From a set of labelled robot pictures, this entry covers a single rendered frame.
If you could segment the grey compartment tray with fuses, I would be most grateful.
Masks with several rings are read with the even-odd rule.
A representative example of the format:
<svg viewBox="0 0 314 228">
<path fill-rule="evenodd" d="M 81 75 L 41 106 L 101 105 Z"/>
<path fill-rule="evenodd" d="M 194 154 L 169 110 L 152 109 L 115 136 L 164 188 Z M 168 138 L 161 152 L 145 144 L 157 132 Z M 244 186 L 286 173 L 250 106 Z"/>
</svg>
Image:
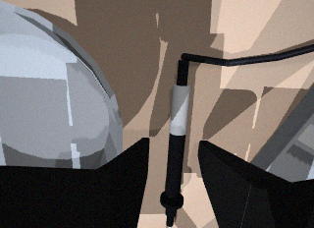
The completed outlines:
<svg viewBox="0 0 314 228">
<path fill-rule="evenodd" d="M 314 179 L 314 86 L 251 164 L 289 182 Z"/>
</svg>

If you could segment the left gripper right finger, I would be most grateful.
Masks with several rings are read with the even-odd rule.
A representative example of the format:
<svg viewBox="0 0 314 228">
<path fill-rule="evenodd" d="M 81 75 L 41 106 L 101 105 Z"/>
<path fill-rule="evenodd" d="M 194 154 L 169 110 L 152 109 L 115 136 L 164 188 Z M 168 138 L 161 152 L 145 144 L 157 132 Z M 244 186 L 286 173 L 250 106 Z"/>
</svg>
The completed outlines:
<svg viewBox="0 0 314 228">
<path fill-rule="evenodd" d="M 289 182 L 208 141 L 198 161 L 219 228 L 314 228 L 314 179 Z"/>
</svg>

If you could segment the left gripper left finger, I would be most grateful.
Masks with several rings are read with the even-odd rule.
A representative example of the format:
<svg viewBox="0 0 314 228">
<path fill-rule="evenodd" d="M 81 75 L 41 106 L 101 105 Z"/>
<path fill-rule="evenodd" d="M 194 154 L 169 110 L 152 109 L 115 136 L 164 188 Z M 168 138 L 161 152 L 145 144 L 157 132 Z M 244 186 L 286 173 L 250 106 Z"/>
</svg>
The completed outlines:
<svg viewBox="0 0 314 228">
<path fill-rule="evenodd" d="M 0 226 L 137 228 L 149 142 L 97 169 L 0 165 Z"/>
</svg>

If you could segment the grey round shallow dish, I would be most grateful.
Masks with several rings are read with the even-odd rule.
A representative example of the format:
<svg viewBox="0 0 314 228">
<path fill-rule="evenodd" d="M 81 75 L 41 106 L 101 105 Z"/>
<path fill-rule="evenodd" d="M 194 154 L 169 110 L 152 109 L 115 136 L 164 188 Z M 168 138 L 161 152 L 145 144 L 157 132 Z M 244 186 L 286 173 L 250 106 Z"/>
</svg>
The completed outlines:
<svg viewBox="0 0 314 228">
<path fill-rule="evenodd" d="M 98 64 L 62 29 L 0 1 L 0 165 L 97 169 L 122 152 Z"/>
</svg>

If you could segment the red test probe with black lead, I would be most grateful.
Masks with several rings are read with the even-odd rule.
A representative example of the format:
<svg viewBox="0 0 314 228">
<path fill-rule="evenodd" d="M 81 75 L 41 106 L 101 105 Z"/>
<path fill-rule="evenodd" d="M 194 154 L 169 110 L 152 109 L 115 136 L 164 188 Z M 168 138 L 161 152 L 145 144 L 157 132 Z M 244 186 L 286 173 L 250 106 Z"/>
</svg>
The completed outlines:
<svg viewBox="0 0 314 228">
<path fill-rule="evenodd" d="M 183 53 L 181 55 L 181 58 L 182 60 L 186 60 L 186 61 L 231 67 L 231 66 L 280 61 L 280 60 L 284 60 L 287 58 L 299 56 L 299 55 L 310 53 L 310 52 L 314 52 L 314 44 L 300 47 L 300 48 L 293 49 L 293 50 L 286 51 L 279 54 L 240 58 L 240 59 L 233 59 L 233 60 L 187 54 L 187 53 Z"/>
</svg>

